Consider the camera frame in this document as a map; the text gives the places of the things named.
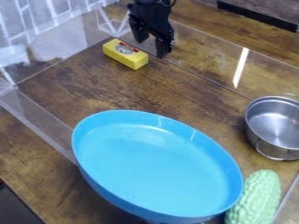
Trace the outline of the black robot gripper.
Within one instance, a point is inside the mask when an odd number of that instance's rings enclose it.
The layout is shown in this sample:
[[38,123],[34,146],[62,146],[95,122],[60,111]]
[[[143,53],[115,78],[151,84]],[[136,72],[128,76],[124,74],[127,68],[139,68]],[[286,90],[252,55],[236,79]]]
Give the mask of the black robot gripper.
[[142,44],[150,35],[155,35],[158,58],[163,58],[174,49],[174,28],[168,21],[174,5],[175,0],[134,0],[127,5],[135,41]]

